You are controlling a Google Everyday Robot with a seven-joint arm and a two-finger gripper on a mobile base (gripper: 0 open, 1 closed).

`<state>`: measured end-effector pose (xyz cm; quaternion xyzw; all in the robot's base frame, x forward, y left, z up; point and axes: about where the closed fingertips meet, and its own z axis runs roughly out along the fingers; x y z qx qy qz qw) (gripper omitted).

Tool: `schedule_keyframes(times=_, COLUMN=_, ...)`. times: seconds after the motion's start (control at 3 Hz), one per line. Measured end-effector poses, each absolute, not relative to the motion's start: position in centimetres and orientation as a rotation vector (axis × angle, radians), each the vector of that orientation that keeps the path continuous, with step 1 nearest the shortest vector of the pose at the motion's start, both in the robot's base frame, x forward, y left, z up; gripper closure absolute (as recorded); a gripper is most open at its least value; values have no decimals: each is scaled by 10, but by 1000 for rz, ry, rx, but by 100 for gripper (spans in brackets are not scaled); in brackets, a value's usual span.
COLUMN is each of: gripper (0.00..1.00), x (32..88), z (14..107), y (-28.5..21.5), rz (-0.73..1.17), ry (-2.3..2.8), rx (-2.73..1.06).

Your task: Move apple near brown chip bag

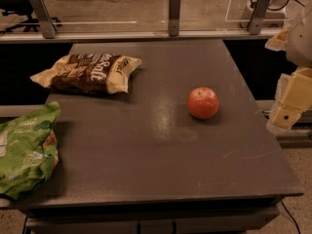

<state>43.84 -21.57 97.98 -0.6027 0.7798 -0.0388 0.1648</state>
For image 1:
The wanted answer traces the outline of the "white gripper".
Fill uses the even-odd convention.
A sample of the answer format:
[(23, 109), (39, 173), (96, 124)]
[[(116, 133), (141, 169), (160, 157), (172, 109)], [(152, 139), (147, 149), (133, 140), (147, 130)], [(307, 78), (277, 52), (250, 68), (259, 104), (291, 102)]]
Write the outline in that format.
[(312, 0), (279, 33), (264, 45), (268, 50), (286, 50), (287, 60), (299, 67), (291, 75), (282, 73), (278, 80), (275, 101), (299, 112), (312, 105)]

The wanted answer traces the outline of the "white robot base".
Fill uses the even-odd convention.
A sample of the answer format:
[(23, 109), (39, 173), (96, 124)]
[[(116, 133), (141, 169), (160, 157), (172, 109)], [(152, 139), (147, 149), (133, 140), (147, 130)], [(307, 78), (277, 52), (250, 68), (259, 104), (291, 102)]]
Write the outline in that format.
[[(265, 20), (268, 20), (268, 22), (264, 24), (265, 27), (274, 25), (280, 27), (284, 24), (284, 20), (286, 19), (286, 6), (288, 5), (289, 1), (290, 0), (270, 1), (264, 18)], [(250, 0), (247, 2), (240, 22), (243, 28), (248, 26), (254, 12), (255, 4), (256, 0)]]

